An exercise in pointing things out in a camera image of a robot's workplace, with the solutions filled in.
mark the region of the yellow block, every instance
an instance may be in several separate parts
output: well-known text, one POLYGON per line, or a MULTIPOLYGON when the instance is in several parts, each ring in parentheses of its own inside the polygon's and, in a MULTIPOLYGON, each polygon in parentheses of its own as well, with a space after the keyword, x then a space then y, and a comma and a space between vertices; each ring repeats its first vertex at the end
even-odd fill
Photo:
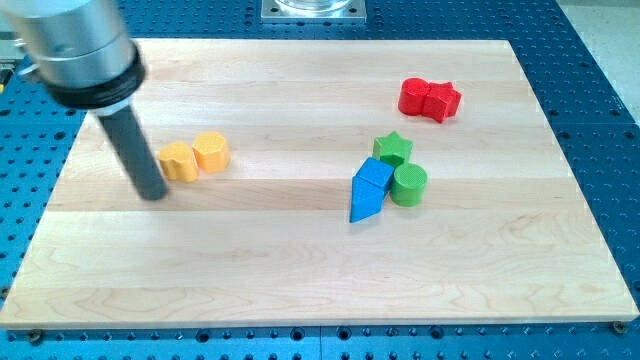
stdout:
POLYGON ((183 142, 171 143, 158 152, 160 167, 168 180, 191 182, 198 178, 193 151, 183 142))
POLYGON ((208 173, 223 171, 229 165, 229 144, 217 131, 198 135, 193 142, 193 153, 198 166, 208 173))

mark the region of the blue optical breadboard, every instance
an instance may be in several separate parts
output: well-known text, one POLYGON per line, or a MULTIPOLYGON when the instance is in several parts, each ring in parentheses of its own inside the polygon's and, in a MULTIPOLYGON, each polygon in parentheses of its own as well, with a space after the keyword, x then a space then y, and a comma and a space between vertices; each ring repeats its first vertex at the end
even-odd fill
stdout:
MULTIPOLYGON (((640 298, 638 126, 554 1, 367 0, 366 24, 261 24, 256 0, 123 0, 120 9, 135 37, 509 40, 636 302, 640 298)), ((18 77, 0 96, 0 298, 83 117, 18 77)), ((0 360, 321 358, 639 359, 640 322, 0 330, 0 360)))

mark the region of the blue prism block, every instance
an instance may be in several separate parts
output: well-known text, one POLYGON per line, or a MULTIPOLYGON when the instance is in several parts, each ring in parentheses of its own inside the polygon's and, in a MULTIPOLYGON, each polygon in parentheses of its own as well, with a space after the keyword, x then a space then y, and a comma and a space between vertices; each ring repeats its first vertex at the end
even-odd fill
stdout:
POLYGON ((385 192, 370 182, 354 176, 351 180, 351 215, 349 222, 360 221, 382 210, 385 192))
POLYGON ((358 170, 356 177, 368 181, 372 185, 388 192, 393 179, 393 166, 374 158, 368 158, 358 170))

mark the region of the wooden table surface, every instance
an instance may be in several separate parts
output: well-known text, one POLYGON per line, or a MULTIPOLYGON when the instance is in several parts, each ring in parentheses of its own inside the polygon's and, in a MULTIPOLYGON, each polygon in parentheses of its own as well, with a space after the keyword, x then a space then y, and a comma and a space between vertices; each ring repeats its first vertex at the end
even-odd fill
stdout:
POLYGON ((139 200, 85 120, 0 323, 161 328, 631 320, 636 305, 504 41, 140 40, 157 152, 205 131, 231 163, 139 200), (439 125, 396 109, 455 81, 439 125), (350 179, 397 130, 425 201, 348 223, 350 179))

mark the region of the silver metal cylinder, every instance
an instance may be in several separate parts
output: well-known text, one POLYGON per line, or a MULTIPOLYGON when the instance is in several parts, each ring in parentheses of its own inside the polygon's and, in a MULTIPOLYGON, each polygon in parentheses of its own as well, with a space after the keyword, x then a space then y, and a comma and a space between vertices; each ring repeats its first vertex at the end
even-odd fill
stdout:
POLYGON ((19 0, 0 7, 39 76, 51 84, 102 84, 124 72, 135 56, 113 0, 19 0))
POLYGON ((346 6, 349 0, 276 0, 277 2, 298 10, 334 11, 346 6))

